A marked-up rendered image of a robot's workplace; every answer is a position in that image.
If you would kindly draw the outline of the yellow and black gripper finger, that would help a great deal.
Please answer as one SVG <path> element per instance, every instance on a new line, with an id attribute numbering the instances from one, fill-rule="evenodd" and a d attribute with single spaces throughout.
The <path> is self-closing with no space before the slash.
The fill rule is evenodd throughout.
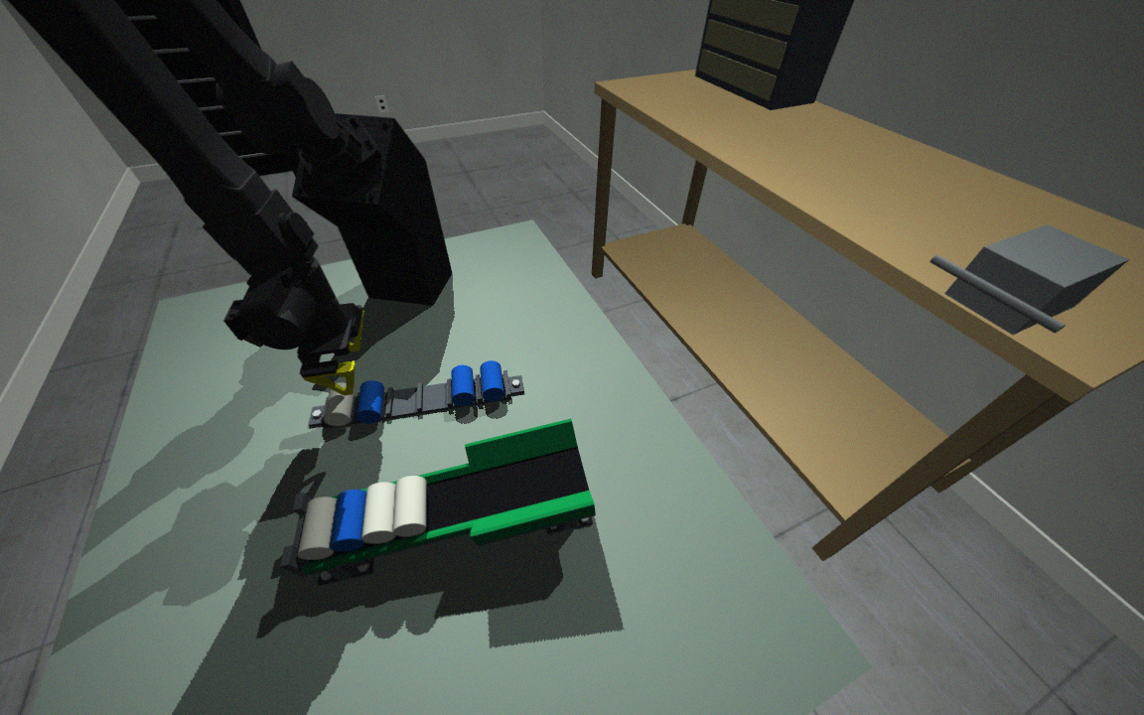
<path id="1" fill-rule="evenodd" d="M 355 383 L 355 362 L 340 362 L 337 363 L 337 372 L 331 372 L 331 374 L 317 375 L 304 378 L 309 383 L 315 383 L 319 386 L 327 386 L 331 390 L 334 390 L 341 395 L 353 395 L 353 383 Z M 343 386 L 337 386 L 334 381 L 329 380 L 331 375 L 337 375 L 339 378 L 345 378 L 345 388 Z"/>
<path id="2" fill-rule="evenodd" d="M 363 313 L 364 311 L 362 311 L 362 321 L 363 321 Z M 362 329 L 359 329 L 358 336 L 355 337 L 355 342 L 350 343 L 349 350 L 350 352 L 362 352 Z"/>

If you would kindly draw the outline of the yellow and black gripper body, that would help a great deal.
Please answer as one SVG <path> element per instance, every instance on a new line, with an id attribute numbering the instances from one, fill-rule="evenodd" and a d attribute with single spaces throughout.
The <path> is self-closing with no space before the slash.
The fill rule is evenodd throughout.
<path id="1" fill-rule="evenodd" d="M 332 302 L 333 300 L 333 302 Z M 362 326 L 362 305 L 355 303 L 337 305 L 337 297 L 333 294 L 329 302 L 321 305 L 321 311 L 317 311 L 313 317 L 315 329 L 321 334 L 323 343 L 312 345 L 299 345 L 297 359 L 303 363 L 300 374 L 303 378 L 331 374 L 337 372 L 337 362 L 321 362 L 321 355 L 335 353 L 348 355 L 351 335 L 358 336 Z M 345 312 L 345 313 L 344 313 Z"/>

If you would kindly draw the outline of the blue cylinder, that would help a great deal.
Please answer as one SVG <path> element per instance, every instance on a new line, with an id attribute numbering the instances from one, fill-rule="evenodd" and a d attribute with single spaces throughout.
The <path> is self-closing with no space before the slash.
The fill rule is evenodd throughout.
<path id="1" fill-rule="evenodd" d="M 451 370 L 451 402 L 458 406 L 468 406 L 474 402 L 472 370 L 467 365 L 456 365 Z"/>
<path id="2" fill-rule="evenodd" d="M 480 384 L 485 402 L 500 402 L 505 396 L 502 367 L 498 362 L 483 362 L 480 365 Z"/>
<path id="3" fill-rule="evenodd" d="M 362 424 L 376 424 L 384 403 L 384 384 L 375 380 L 362 383 L 356 410 L 356 420 Z"/>
<path id="4" fill-rule="evenodd" d="M 365 508 L 366 492 L 362 492 L 362 490 L 349 490 L 337 495 L 331 549 L 347 553 L 364 547 L 362 527 Z"/>

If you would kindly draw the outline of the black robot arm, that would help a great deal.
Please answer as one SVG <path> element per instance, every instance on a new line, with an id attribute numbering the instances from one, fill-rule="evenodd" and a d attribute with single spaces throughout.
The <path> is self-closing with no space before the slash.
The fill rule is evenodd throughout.
<path id="1" fill-rule="evenodd" d="M 223 320 L 235 337 L 277 350 L 323 343 L 313 317 L 335 291 L 313 257 L 313 231 L 219 137 L 121 6 L 8 1 L 162 166 L 202 229 L 251 275 L 248 291 Z M 216 0 L 140 1 L 216 78 L 216 100 L 251 146 L 287 158 L 303 149 L 297 157 L 327 194 L 381 157 L 359 119 L 336 118 L 320 86 L 292 61 L 277 65 Z"/>

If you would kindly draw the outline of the grey cylinder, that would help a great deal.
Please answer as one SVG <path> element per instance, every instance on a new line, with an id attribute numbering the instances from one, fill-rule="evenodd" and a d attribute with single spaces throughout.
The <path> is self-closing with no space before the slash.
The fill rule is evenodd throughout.
<path id="1" fill-rule="evenodd" d="M 349 424 L 351 412 L 353 412 L 353 395 L 341 395 L 329 389 L 327 406 L 324 410 L 324 422 L 329 426 Z"/>

